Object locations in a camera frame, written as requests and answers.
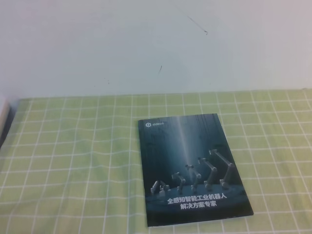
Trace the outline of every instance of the white grid line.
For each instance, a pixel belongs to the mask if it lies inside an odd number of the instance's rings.
[[[309,101],[311,101],[311,102],[312,102],[312,99],[308,99],[307,94],[306,94],[306,90],[304,90],[304,91],[303,91],[303,95],[304,95],[304,97],[305,97],[305,99],[304,99],[304,100],[306,100],[306,101],[307,101],[308,106],[309,106],[310,110],[312,111],[312,107],[311,107],[310,102],[309,102]]]
[[[199,98],[199,106],[200,106],[200,111],[203,114],[203,107],[201,106],[201,99],[200,99],[200,94],[198,94],[198,98]],[[200,229],[199,229],[199,223],[197,222],[197,232],[198,234],[200,234]]]
[[[3,181],[3,185],[4,185],[4,186],[5,186],[7,177],[8,177],[8,175],[9,175],[9,171],[10,171],[11,166],[12,166],[12,162],[13,162],[13,158],[14,158],[14,155],[15,155],[15,151],[16,151],[16,148],[13,149],[13,156],[12,156],[12,158],[11,158],[11,160],[10,160],[9,167],[8,167],[8,172],[6,173],[5,178],[4,178],[4,181]],[[3,187],[1,187],[0,196],[2,195],[2,191],[3,191]],[[12,215],[13,215],[13,213],[14,213],[16,207],[17,207],[17,205],[18,205],[18,203],[14,206],[14,208],[12,209],[12,211],[11,211],[11,213],[10,213],[10,215],[9,215],[9,219],[8,219],[7,226],[6,226],[6,230],[5,230],[5,233],[6,233],[6,234],[7,234],[8,231],[9,231],[9,226],[10,226],[11,217],[12,217]]]
[[[265,135],[265,140],[266,140],[267,144],[270,145],[270,142],[269,142],[269,140],[268,140],[268,138],[267,138],[266,135]],[[273,152],[272,152],[271,149],[270,149],[270,153],[271,153],[271,157],[272,157],[272,160],[273,160],[273,162],[274,162],[274,165],[275,165],[277,174],[278,174],[278,176],[280,177],[281,174],[280,174],[280,172],[279,172],[278,166],[277,166],[276,161],[275,161],[275,158],[274,158],[274,154],[273,154]],[[285,188],[285,185],[284,185],[284,181],[281,179],[280,182],[281,182],[281,184],[282,184],[284,193],[286,193],[286,188]],[[290,211],[291,211],[291,213],[292,213],[292,218],[293,218],[293,220],[294,220],[294,223],[295,223],[295,225],[296,225],[296,228],[297,228],[297,230],[299,231],[300,228],[299,228],[299,226],[298,226],[296,217],[294,216],[293,209],[292,209],[292,205],[291,205],[291,203],[290,203],[290,200],[289,200],[288,195],[286,195],[286,199],[287,199],[287,203],[288,203],[288,205],[289,205],[289,209],[290,209]]]
[[[311,232],[312,229],[301,229],[302,232]],[[250,231],[250,232],[226,232],[227,234],[271,234],[271,233],[293,233],[293,232],[297,232],[297,230],[278,230],[278,231]],[[221,232],[217,232],[217,233],[207,233],[207,232],[203,232],[203,234],[223,234]]]
[[[129,216],[135,216],[135,215],[142,215],[145,216],[145,213],[134,213],[130,214]],[[0,214],[0,217],[8,217],[9,214]],[[86,215],[83,218],[107,218],[107,217],[127,217],[127,214],[113,214],[113,215],[99,215],[99,216],[90,216]],[[30,215],[30,214],[15,214],[14,217],[27,217],[27,218],[55,218],[56,215]],[[61,214],[60,217],[66,217],[66,218],[81,218],[81,216],[75,216],[75,215],[66,215]]]
[[[144,198],[145,196],[143,196],[143,195],[132,195],[129,198],[133,198],[133,197]],[[31,203],[31,202],[40,203],[41,201],[44,201],[44,200],[54,200],[54,199],[60,199],[61,201],[64,200],[64,199],[100,201],[100,200],[107,200],[107,199],[123,199],[123,200],[127,200],[128,197],[124,197],[124,196],[109,196],[109,197],[93,197],[93,198],[88,198],[87,197],[87,198],[84,198],[84,197],[78,197],[78,196],[68,196],[66,198],[63,198],[62,196],[50,196],[50,197],[43,197],[40,200],[38,200],[38,199],[21,200],[18,203],[18,205],[20,205],[20,204],[27,204],[27,203]],[[3,202],[0,202],[0,205],[10,205],[10,204],[16,204],[16,202],[15,201],[3,201]]]
[[[283,164],[283,163],[311,163],[312,160],[303,160],[303,161],[276,161],[275,163],[276,164]],[[239,162],[239,163],[236,163],[236,165],[251,165],[253,164],[252,162]],[[256,162],[255,163],[256,165],[261,165],[261,164],[274,164],[274,162]]]
[[[270,92],[268,92],[268,94],[269,94],[270,101],[272,102],[272,105],[273,105],[273,101],[272,101]],[[300,123],[299,119],[297,118],[296,113],[294,113],[294,115],[296,116],[296,119],[297,119],[297,121],[298,121],[298,123],[299,123],[299,125],[300,125],[300,127],[301,127],[301,123]],[[281,128],[282,128],[283,134],[286,136],[286,133],[285,133],[285,130],[284,130],[283,126],[281,126]],[[310,146],[309,148],[311,148],[311,145],[310,145],[309,140],[308,140],[307,138],[306,138],[306,140],[307,140],[307,142],[308,142],[308,144],[309,144],[309,146]],[[304,180],[304,177],[303,177],[303,175],[302,175],[302,173],[301,173],[301,170],[300,170],[300,168],[299,168],[299,165],[298,165],[298,162],[297,162],[297,160],[296,160],[295,154],[293,153],[293,147],[291,147],[291,144],[290,144],[288,138],[286,138],[286,141],[287,141],[287,144],[288,144],[289,147],[290,147],[290,151],[291,151],[291,153],[292,153],[292,157],[293,157],[293,159],[294,159],[294,161],[295,161],[295,163],[296,163],[296,167],[297,167],[297,169],[298,169],[298,171],[299,171],[299,174],[300,174],[300,176],[301,176],[301,178],[302,178],[302,181],[303,181],[303,184],[304,184],[304,186],[305,186],[305,189],[306,189],[306,191],[308,192],[309,189],[308,189],[308,186],[307,186],[307,184],[306,184],[306,182],[305,182],[305,180]]]
[[[78,127],[80,115],[81,115],[81,109],[79,110],[78,121],[77,121],[76,127]],[[75,140],[76,139],[77,139],[77,130],[75,131]],[[59,222],[59,215],[60,215],[60,211],[62,209],[62,204],[63,204],[63,201],[64,201],[64,197],[65,197],[65,191],[66,191],[66,188],[67,188],[67,185],[68,185],[68,182],[69,182],[69,178],[70,178],[70,173],[71,173],[71,170],[72,170],[75,146],[76,146],[76,142],[74,142],[73,151],[72,151],[72,155],[71,155],[71,159],[70,159],[70,166],[68,168],[67,179],[66,179],[66,182],[65,182],[65,186],[63,188],[62,200],[60,202],[60,205],[59,205],[59,208],[58,208],[58,216],[57,216],[57,218],[55,220],[55,224],[54,224],[54,229],[53,229],[53,233],[54,234],[56,233],[56,230],[57,230],[57,226],[58,226],[58,222]]]
[[[249,226],[248,226],[247,218],[246,218],[246,217],[244,217],[244,220],[245,220],[245,224],[246,224],[247,232],[249,232]]]
[[[98,108],[97,108],[97,112],[96,112],[96,123],[94,125],[94,132],[93,132],[93,140],[95,139],[96,137],[96,129],[97,129],[97,119],[98,119]],[[91,144],[91,149],[93,149],[94,147],[94,142],[92,142]],[[90,165],[89,165],[89,173],[88,173],[88,179],[87,179],[87,184],[86,184],[86,188],[85,188],[85,194],[84,194],[84,200],[83,200],[83,205],[82,205],[82,211],[81,211],[81,219],[80,219],[80,223],[79,223],[79,230],[78,230],[78,233],[80,233],[81,231],[81,225],[82,225],[82,219],[83,219],[83,215],[84,215],[84,208],[85,208],[85,205],[86,205],[86,198],[87,198],[87,194],[88,194],[88,187],[89,187],[89,181],[90,181],[90,175],[91,175],[91,167],[92,167],[92,164],[93,164],[93,154],[90,155]]]
[[[184,94],[182,94],[182,107],[183,107],[183,114],[185,115]]]
[[[150,118],[150,95],[148,95],[148,119]],[[148,234],[151,233],[151,228],[148,228]]]
[[[240,123],[243,124],[240,115],[238,115],[238,116],[239,116],[239,121],[240,121]],[[243,133],[244,133],[245,138],[246,138],[246,142],[247,142],[247,146],[248,146],[248,149],[249,149],[249,153],[250,153],[250,156],[251,156],[251,159],[252,159],[252,162],[253,162],[253,168],[254,168],[255,174],[256,174],[257,178],[259,178],[257,168],[256,168],[256,166],[255,166],[255,164],[254,164],[254,157],[253,157],[252,151],[251,151],[251,149],[250,149],[249,142],[248,142],[248,140],[247,140],[247,135],[246,135],[246,132],[245,132],[245,129],[244,129],[244,128],[243,128]],[[260,191],[261,191],[262,196],[263,196],[265,208],[266,208],[267,212],[269,212],[268,204],[267,204],[267,202],[266,202],[266,200],[265,200],[265,197],[264,197],[264,195],[263,195],[263,189],[262,189],[262,185],[261,185],[261,182],[260,182],[259,179],[258,179],[258,183],[259,183]],[[269,221],[270,221],[270,225],[271,225],[271,228],[272,228],[272,230],[273,230],[273,233],[275,233],[275,232],[274,232],[273,221],[272,221],[272,219],[271,219],[270,214],[268,214],[268,217],[269,217]]]
[[[291,147],[268,147],[268,148],[250,148],[250,150],[282,150],[282,149],[310,149],[309,146],[291,146]],[[245,148],[242,149],[231,149],[231,151],[242,151],[242,150],[247,150]]]
[[[291,213],[301,213],[301,212],[312,212],[312,210],[295,210],[295,211],[269,211],[270,214],[291,214]],[[267,214],[266,211],[257,211],[254,213],[255,215],[258,214]]]
[[[277,196],[277,195],[306,195],[312,194],[312,192],[295,192],[295,193],[275,193],[275,194],[263,194],[264,196]],[[248,196],[262,196],[262,194],[248,194]]]
[[[111,168],[123,168],[123,167],[129,167],[129,166],[141,166],[141,164],[138,163],[130,163],[130,164],[125,164],[121,166],[112,166]],[[84,170],[84,169],[95,169],[95,168],[109,168],[109,166],[105,165],[98,165],[98,166],[92,166],[92,167],[73,167],[73,168],[59,168],[59,169],[51,169],[51,172],[61,172],[61,171],[74,171],[74,170]],[[31,170],[31,172],[48,172],[48,169],[36,169],[36,170]],[[0,172],[0,174],[4,173],[26,173],[28,172],[27,170],[20,170],[20,171],[5,171],[5,172]]]
[[[113,107],[113,116],[115,114],[115,111],[116,111],[116,96],[114,96],[114,107]],[[113,132],[114,132],[114,117],[112,119],[112,131],[111,131],[111,136],[113,136]],[[111,154],[110,154],[110,157],[109,157],[109,166],[112,165],[112,152],[113,152],[113,141],[111,142]],[[108,169],[108,180],[110,179],[110,168]],[[109,191],[109,184],[107,186],[107,192],[106,192],[106,197],[108,197],[108,191]],[[106,223],[106,216],[107,216],[107,201],[106,200],[106,203],[105,203],[105,216],[104,216],[104,222],[103,222],[103,229],[102,229],[102,234],[104,234],[104,231],[105,231],[105,223]]]
[[[312,136],[312,134],[271,134],[271,135],[247,135],[249,138],[257,138],[257,137],[288,137],[288,136],[293,136],[293,137],[298,137],[298,136]],[[245,136],[239,135],[239,136],[227,136],[227,138],[245,138]],[[133,140],[133,141],[137,141],[139,142],[138,139],[131,139],[129,137],[117,137],[117,138],[112,138],[110,140],[90,140],[90,139],[81,139],[81,140],[72,140],[72,141],[63,141],[63,142],[57,142],[58,145],[62,145],[62,144],[70,144],[70,143],[80,143],[80,142],[96,142],[96,143],[104,143],[104,142],[110,142],[110,141],[115,141],[115,140]],[[38,144],[16,144],[16,145],[9,145],[6,144],[4,145],[4,147],[17,147],[17,146],[35,146],[35,145],[54,145],[55,143],[38,143]]]
[[[304,102],[304,101],[312,101],[312,99],[306,98],[306,99],[291,99],[291,102]],[[288,102],[289,100],[274,100],[274,102]],[[256,104],[262,104],[262,103],[270,103],[271,101],[238,101],[238,104],[252,104],[252,103],[256,103]],[[221,102],[221,105],[223,104],[234,104],[234,102]],[[210,105],[217,105],[217,103],[203,103],[204,106],[210,106]],[[152,107],[163,107],[163,105],[151,105]],[[182,106],[182,104],[168,104],[168,106]],[[185,106],[198,106],[198,104],[185,104]],[[100,105],[98,108],[104,108],[106,109],[107,107],[113,107],[113,105]],[[129,107],[127,105],[117,105],[116,107]],[[148,107],[148,105],[134,105],[133,107]],[[82,107],[83,110],[93,110],[96,109],[97,107]],[[57,111],[60,110],[61,108],[47,108],[48,111]],[[31,108],[29,108],[28,110],[18,110],[17,113],[24,113],[31,110]],[[65,110],[79,110],[79,108],[75,108],[75,107],[65,107]],[[31,112],[43,112],[44,110],[31,110]]]
[[[131,116],[130,116],[130,128],[132,127],[132,105],[133,96],[131,95]],[[128,167],[128,178],[130,178],[130,164],[131,164],[131,131],[129,136],[129,167]],[[128,183],[128,218],[127,218],[127,234],[129,234],[129,213],[130,213],[130,183]]]
[[[300,123],[308,123],[311,124],[312,121],[301,121]],[[261,123],[262,125],[286,125],[286,124],[298,124],[298,122],[282,122],[282,123],[278,123],[278,122],[270,122],[270,123]],[[260,123],[232,123],[232,124],[222,124],[222,126],[250,126],[250,125],[260,125]],[[97,128],[97,131],[102,131],[102,130],[109,130],[112,127],[105,127],[105,128]],[[121,126],[121,125],[116,125],[114,126],[114,128],[127,128],[129,129],[129,126]],[[93,131],[92,129],[89,128],[77,128],[80,131]],[[69,128],[69,129],[63,129],[60,130],[60,132],[68,132],[68,131],[75,131],[75,128]],[[57,133],[58,131],[41,131],[41,132],[24,132],[24,134],[40,134],[40,133]],[[8,136],[14,136],[14,135],[20,135],[21,133],[16,132],[16,133],[8,133]]]
[[[15,151],[16,151],[16,148],[13,149],[12,157],[11,157],[11,160],[10,160],[10,163],[9,163],[9,166],[8,166],[8,171],[7,171],[7,173],[6,173],[5,177],[4,177],[4,180],[3,180],[3,185],[5,185],[6,180],[7,180],[7,178],[8,178],[8,175],[9,175],[9,172],[10,172],[10,169],[11,169],[11,166],[12,166],[12,163],[13,163]]]
[[[74,181],[74,182],[69,182],[68,184],[82,184],[82,183],[89,183],[89,184],[102,184],[102,183],[107,183],[107,182],[113,182],[113,183],[128,183],[130,181],[143,181],[143,179],[139,178],[133,178],[133,179],[128,179],[128,180],[101,180],[101,181]],[[66,185],[66,183],[53,183],[53,184],[46,184],[46,186],[59,186],[59,185]],[[44,184],[30,184],[26,185],[26,188],[31,188],[31,187],[43,187]],[[22,185],[9,185],[9,186],[2,186],[2,188],[22,188]]]
[[[166,117],[168,117],[167,94],[165,94],[165,107],[166,107]],[[172,225],[172,232],[173,232],[173,234],[176,234],[175,225]]]
[[[219,109],[219,112],[221,112],[221,109],[220,109],[220,105],[219,105],[219,98],[218,98],[218,94],[215,93],[215,98],[216,98],[216,102],[217,102],[217,105],[218,105],[218,109]],[[222,116],[220,115],[220,121],[221,121],[221,125],[223,126],[223,120],[222,120]],[[221,220],[221,227],[222,227],[222,232],[224,233],[225,229],[224,229],[224,223],[223,223],[223,220]]]
[[[287,92],[287,91],[286,91],[286,95],[287,95],[287,99],[288,99],[289,102],[290,102],[289,95],[288,95],[288,92]],[[297,121],[298,121],[298,123],[299,123],[300,129],[301,129],[301,131],[303,132],[306,141],[308,142],[308,145],[309,145],[310,148],[312,149],[311,144],[310,144],[310,141],[309,141],[309,139],[307,138],[307,134],[305,134],[304,129],[303,129],[303,127],[302,127],[302,125],[301,125],[301,123],[300,123],[300,121],[299,121],[299,119],[298,119],[297,113],[294,111],[293,105],[292,105],[291,103],[290,103],[290,106],[291,106],[291,108],[292,108],[292,111],[293,111],[294,116],[296,117],[296,119],[297,119]],[[297,163],[297,160],[296,160],[295,154],[293,153],[293,150],[291,150],[291,152],[292,152],[293,159],[294,159],[295,162],[296,162],[297,169],[299,170],[299,174],[300,174],[300,176],[302,176],[301,170],[300,170],[300,168],[299,168],[299,165],[298,165],[298,163]],[[307,192],[308,192],[309,189],[308,189],[308,186],[307,186],[305,180],[303,179],[303,176],[302,176],[302,181],[303,181],[303,184],[304,184],[304,186],[305,186],[305,188],[306,188],[306,190],[307,190]],[[309,194],[308,196],[309,196],[310,202],[312,203],[311,195]]]
[[[38,141],[39,141],[39,135],[37,136],[36,143],[38,143]],[[33,155],[34,155],[34,153],[35,153],[36,147],[37,147],[37,145],[34,146]],[[22,198],[22,196],[23,196],[24,189],[25,189],[25,187],[26,187],[26,182],[27,182],[27,179],[28,179],[28,175],[29,175],[29,172],[30,172],[30,168],[31,168],[32,161],[33,161],[33,159],[31,158],[31,159],[30,159],[29,166],[28,166],[28,170],[27,170],[27,173],[26,173],[26,177],[25,177],[25,179],[24,179],[24,184],[23,184],[23,186],[22,186],[22,190],[21,190],[21,193],[20,193],[20,195],[19,195],[19,200],[18,200],[18,202],[16,203],[16,205],[14,206],[14,208],[12,209],[11,213],[10,213],[9,220],[8,220],[8,223],[7,223],[7,226],[6,226],[6,231],[5,231],[7,234],[8,234],[8,232],[9,232],[9,227],[10,227],[10,223],[11,223],[11,218],[12,218],[12,216],[13,216],[13,214],[14,214],[16,208],[18,207],[18,205],[19,205],[20,202],[21,202],[21,198]]]
[[[193,104],[186,104],[186,105],[183,105],[183,108],[185,108],[185,106],[200,106],[199,104],[198,105],[193,105]],[[303,113],[311,113],[311,110],[301,110],[301,111],[296,111],[298,113],[300,112],[303,112]],[[292,113],[292,111],[276,111],[276,112],[273,112],[273,111],[265,111],[265,112],[259,112],[260,114],[273,114],[273,113],[280,113],[280,114],[284,114],[284,113]],[[238,112],[236,113],[224,113],[222,111],[219,111],[220,115],[223,115],[223,116],[237,116],[238,115]],[[255,112],[242,112],[240,113],[241,115],[254,115]],[[105,119],[105,118],[109,118],[111,119],[113,116],[103,116],[103,117],[99,117],[98,120],[100,119]],[[116,115],[115,117],[119,117],[119,118],[129,118],[130,116],[129,115]],[[41,120],[22,120],[22,121],[17,121],[17,120],[14,120],[12,125],[15,125],[15,124],[20,124],[20,123],[42,123],[42,122],[54,122],[54,121],[57,121],[58,119],[60,118],[54,118],[54,119],[41,119]],[[77,118],[74,118],[74,117],[62,117],[61,120],[77,120]],[[81,118],[80,120],[96,120],[94,117],[88,117],[88,118]]]
[[[63,114],[63,111],[64,111],[64,108],[62,108],[62,110],[61,110],[61,113],[60,113],[61,116],[62,116],[62,114]],[[61,121],[59,121],[59,126],[58,126],[58,129],[60,129],[60,128],[61,128]],[[59,133],[57,133],[56,142],[58,141],[58,137],[59,137]],[[53,147],[53,153],[52,153],[52,155],[54,154],[55,149],[56,149],[56,145],[57,145],[56,142],[55,142],[54,147]],[[31,162],[30,162],[30,164],[29,164],[28,170],[31,169],[31,165],[32,165],[33,158],[30,159],[30,161],[31,161]],[[51,157],[51,159],[50,159],[49,170],[51,170],[52,162],[53,162],[53,157]],[[43,186],[43,190],[42,190],[41,196],[40,196],[40,198],[39,198],[39,201],[43,198],[43,195],[44,195],[44,193],[45,193],[45,190],[46,190],[46,187],[47,187],[46,184],[48,183],[48,180],[49,180],[49,174],[50,174],[50,171],[47,172],[47,176],[46,176],[46,179],[45,179],[45,184],[44,184],[44,186]],[[37,203],[36,208],[35,208],[35,216],[36,216],[37,213],[38,213],[38,207],[39,207],[39,202]],[[36,217],[34,217],[34,220],[33,220],[32,228],[31,228],[31,233],[34,232],[35,224],[36,224]]]
[[[128,152],[129,152],[129,150],[121,150],[121,151],[113,152],[112,155],[118,155],[118,154],[128,153]],[[131,152],[132,153],[140,153],[140,151],[138,151],[138,150],[131,150]],[[89,155],[90,153],[98,154],[98,155],[104,155],[104,156],[110,155],[110,153],[103,153],[103,152],[99,152],[99,151],[90,151],[90,152],[87,152],[87,153],[75,153],[74,156]],[[71,154],[52,155],[52,156],[53,157],[66,157],[66,156],[71,156]],[[38,158],[48,157],[48,158],[50,158],[51,155],[18,156],[18,157],[14,157],[14,158],[32,158],[32,157],[38,157]],[[0,157],[0,160],[8,159],[8,158],[13,158],[13,157],[12,156],[11,157]]]

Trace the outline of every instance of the plaid fabric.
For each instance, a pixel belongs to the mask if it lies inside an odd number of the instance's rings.
[[[218,113],[254,216],[147,228],[137,121]],[[35,98],[0,151],[0,233],[312,233],[312,90]]]

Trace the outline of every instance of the brochure cover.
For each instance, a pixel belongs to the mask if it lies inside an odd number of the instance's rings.
[[[147,225],[253,215],[217,114],[138,122]]]

